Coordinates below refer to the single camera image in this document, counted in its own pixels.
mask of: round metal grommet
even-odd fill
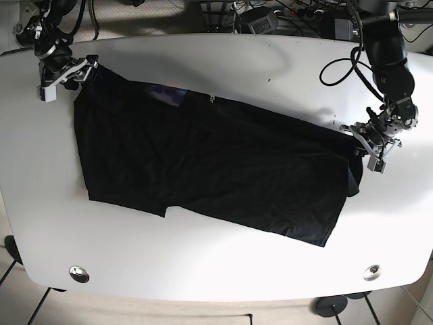
[[[89,281],[89,274],[80,266],[72,266],[69,269],[69,274],[77,282],[86,283]]]
[[[382,274],[382,268],[380,265],[372,265],[364,271],[364,280],[373,281],[380,277]]]

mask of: table foot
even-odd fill
[[[321,317],[335,317],[341,325],[338,314],[346,309],[347,298],[345,296],[332,296],[319,298],[315,303],[315,311]]]

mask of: black cloth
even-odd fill
[[[74,107],[90,200],[161,217],[180,206],[324,246],[358,192],[353,137],[262,108],[103,66]]]

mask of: black garment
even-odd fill
[[[180,206],[318,246],[363,171],[351,136],[103,66],[74,126],[90,200],[161,217]]]

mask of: metal bracket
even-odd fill
[[[390,139],[386,144],[391,144],[391,147],[389,147],[387,150],[384,150],[384,153],[381,155],[380,153],[382,149],[379,147],[372,148],[367,143],[367,140],[365,140],[365,138],[361,134],[359,134],[357,128],[354,125],[351,126],[341,125],[340,130],[345,132],[351,132],[353,134],[355,139],[357,139],[362,144],[364,149],[370,155],[367,168],[370,171],[377,171],[381,174],[385,172],[385,168],[387,164],[386,159],[388,158],[388,156],[395,150],[396,147],[402,146],[400,139]]]

